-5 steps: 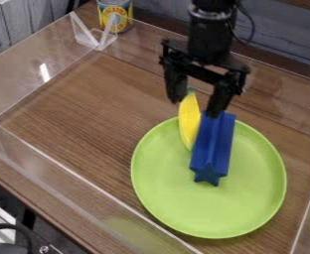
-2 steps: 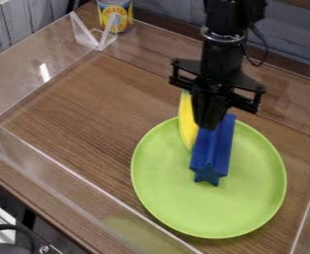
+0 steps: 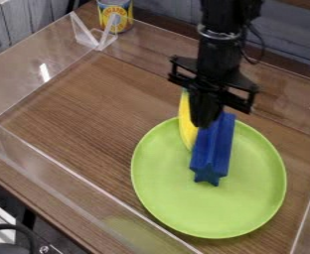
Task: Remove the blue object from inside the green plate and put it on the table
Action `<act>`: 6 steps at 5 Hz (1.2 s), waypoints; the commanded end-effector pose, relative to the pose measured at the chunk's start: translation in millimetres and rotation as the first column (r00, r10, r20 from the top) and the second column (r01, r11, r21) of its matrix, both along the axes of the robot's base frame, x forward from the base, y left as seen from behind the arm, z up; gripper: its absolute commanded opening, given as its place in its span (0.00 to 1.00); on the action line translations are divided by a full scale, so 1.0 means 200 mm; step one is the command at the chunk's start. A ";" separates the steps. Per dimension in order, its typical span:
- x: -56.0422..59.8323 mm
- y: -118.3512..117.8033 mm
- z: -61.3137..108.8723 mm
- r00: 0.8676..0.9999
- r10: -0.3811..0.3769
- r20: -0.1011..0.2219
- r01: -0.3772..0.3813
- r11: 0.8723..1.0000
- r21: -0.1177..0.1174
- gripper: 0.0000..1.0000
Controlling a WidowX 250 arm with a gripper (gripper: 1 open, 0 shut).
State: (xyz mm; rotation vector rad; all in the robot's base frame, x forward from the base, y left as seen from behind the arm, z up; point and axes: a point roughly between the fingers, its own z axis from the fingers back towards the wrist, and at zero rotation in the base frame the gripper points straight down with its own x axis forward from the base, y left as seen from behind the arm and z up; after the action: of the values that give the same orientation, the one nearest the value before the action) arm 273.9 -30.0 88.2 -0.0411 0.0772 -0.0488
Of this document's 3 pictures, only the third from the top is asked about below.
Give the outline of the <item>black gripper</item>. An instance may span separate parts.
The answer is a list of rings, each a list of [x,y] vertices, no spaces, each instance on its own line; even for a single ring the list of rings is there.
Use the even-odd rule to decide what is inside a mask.
[[[244,113],[252,111],[258,85],[240,70],[245,31],[218,33],[199,26],[198,33],[198,56],[170,57],[169,80],[189,91],[194,125],[209,128],[225,106]]]

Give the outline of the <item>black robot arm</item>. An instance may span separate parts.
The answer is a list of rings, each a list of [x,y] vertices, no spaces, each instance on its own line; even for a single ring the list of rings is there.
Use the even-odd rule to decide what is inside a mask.
[[[201,0],[198,57],[171,56],[169,80],[189,91],[190,117],[198,128],[209,128],[228,106],[252,111],[258,85],[241,73],[241,60],[256,64],[245,53],[248,32],[260,33],[252,21],[264,0]]]

